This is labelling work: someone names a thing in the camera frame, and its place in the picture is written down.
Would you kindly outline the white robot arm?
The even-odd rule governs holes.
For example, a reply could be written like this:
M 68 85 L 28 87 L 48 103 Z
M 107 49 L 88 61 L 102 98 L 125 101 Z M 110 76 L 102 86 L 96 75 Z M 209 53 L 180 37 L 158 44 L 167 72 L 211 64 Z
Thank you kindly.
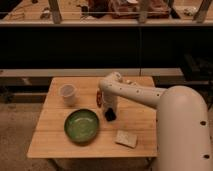
M 105 102 L 120 96 L 156 110 L 158 171 L 213 171 L 208 109 L 197 91 L 123 83 L 118 72 L 98 86 Z

